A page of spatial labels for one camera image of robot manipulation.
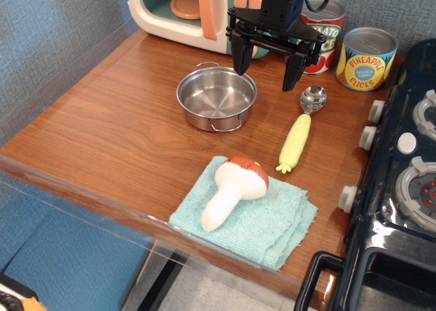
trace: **stove knob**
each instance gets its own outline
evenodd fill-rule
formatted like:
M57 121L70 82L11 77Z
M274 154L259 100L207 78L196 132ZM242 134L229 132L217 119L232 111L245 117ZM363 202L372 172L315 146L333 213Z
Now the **stove knob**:
M416 137L410 132L402 133L396 142L396 148L398 148L402 154L410 154L411 152L415 151Z
M371 145L373 144L376 130L377 127L365 126L362 136L360 137L359 147L362 147L365 151L369 151L371 149Z
M339 198L339 209L342 209L345 213L350 213L356 194L356 186L343 186L341 197Z
M383 107L384 101L375 100L369 111L368 120L373 123L379 123L380 118L382 117Z

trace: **wooden countertop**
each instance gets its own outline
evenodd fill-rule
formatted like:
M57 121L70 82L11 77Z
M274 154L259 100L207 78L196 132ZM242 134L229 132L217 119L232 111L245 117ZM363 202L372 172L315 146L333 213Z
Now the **wooden countertop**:
M234 132L204 132L185 120L177 85L198 63L232 67L231 56L138 30L0 150L0 170L295 299L315 252L343 255L349 216L338 208L341 190L360 181L368 158L358 147L360 135L371 125L373 100L385 100L393 85L391 79L373 93L346 89L334 75L338 56L330 70L303 76L288 93L281 91L280 56L253 60L247 73L258 98L247 122ZM402 61L396 57L389 78ZM326 89L327 103L312 114L298 166L283 175L275 170L280 150L310 85ZM215 155L257 160L271 177L307 190L318 207L301 247L279 273L236 261L166 226ZM326 273L315 307L322 307L329 281Z

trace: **tin can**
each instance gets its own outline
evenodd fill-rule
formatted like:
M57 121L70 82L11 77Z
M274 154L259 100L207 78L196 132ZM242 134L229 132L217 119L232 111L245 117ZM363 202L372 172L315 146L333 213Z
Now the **tin can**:
M388 31L361 27L344 39L336 78L356 91L374 91L383 86L394 61L399 41Z
M324 0L308 0L308 2L313 9L317 9ZM345 21L345 7L339 0L328 0L328 4L321 12L312 12L304 4L301 18L308 26L326 36L327 42L321 47L320 62L305 69L307 74L321 74L332 65L334 49Z

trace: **pineapple slices can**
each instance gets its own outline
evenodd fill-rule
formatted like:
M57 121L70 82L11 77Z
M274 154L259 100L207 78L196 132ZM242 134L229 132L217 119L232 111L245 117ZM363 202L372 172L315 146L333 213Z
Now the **pineapple slices can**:
M399 42L389 31L361 27L343 38L336 78L356 91L374 91L389 75Z

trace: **black robotic arm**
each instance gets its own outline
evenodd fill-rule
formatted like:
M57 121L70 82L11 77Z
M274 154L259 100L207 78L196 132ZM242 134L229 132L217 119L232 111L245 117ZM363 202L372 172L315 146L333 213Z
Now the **black robotic arm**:
M244 74L251 64L253 47L288 56L282 90L290 91L300 80L304 69L320 60L321 46L326 42L322 33L304 23L301 15L305 0L262 0L260 10L231 8L227 36L231 42L234 70ZM328 0L314 10L319 12ZM294 44L290 38L300 40Z

